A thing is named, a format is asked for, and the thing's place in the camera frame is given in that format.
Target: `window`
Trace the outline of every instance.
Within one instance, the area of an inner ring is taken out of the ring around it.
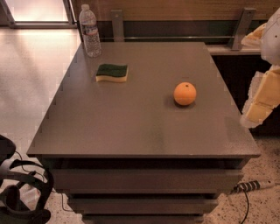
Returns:
[[[70,0],[0,0],[11,28],[71,28]]]

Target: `tile floor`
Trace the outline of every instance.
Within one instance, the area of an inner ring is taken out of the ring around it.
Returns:
[[[24,159],[80,43],[76,30],[0,28],[0,134],[17,145]],[[255,137],[255,140],[262,155],[245,166],[243,181],[270,179],[278,185],[248,193],[250,209],[245,223],[277,224],[280,223],[280,136]],[[84,223],[80,214],[64,211],[61,201],[60,194],[51,194],[46,205],[52,212],[48,223]],[[70,209],[66,201],[64,197],[64,208]],[[243,193],[222,194],[219,205],[205,215],[203,223],[240,223],[246,206]]]

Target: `table drawer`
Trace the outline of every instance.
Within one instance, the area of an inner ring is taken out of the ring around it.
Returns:
[[[215,199],[111,198],[70,199],[68,205],[81,214],[95,215],[186,215],[210,213],[217,206]]]
[[[65,193],[221,193],[242,178],[238,170],[52,170]]]
[[[83,216],[85,224],[193,224],[201,223],[202,216]]]

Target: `yellow sponge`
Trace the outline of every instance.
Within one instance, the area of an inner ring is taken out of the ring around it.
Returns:
[[[127,65],[102,64],[99,65],[95,78],[96,81],[125,82],[128,71]]]

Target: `metal frame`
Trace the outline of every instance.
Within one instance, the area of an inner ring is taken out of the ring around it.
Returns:
[[[0,0],[0,4],[3,6],[3,10],[8,18],[8,24],[11,29],[71,29],[77,28],[74,21],[74,14],[71,8],[70,0],[62,0],[68,21],[67,22],[20,22],[15,21],[14,17],[11,15],[8,4],[5,0]]]
[[[249,26],[252,22],[253,16],[256,12],[254,8],[244,8],[241,18],[238,21],[234,32],[234,38],[228,42],[228,46],[233,51],[240,51],[242,49],[242,39],[245,37]]]
[[[123,42],[124,41],[123,11],[122,10],[112,10],[111,17],[112,17],[114,41]]]

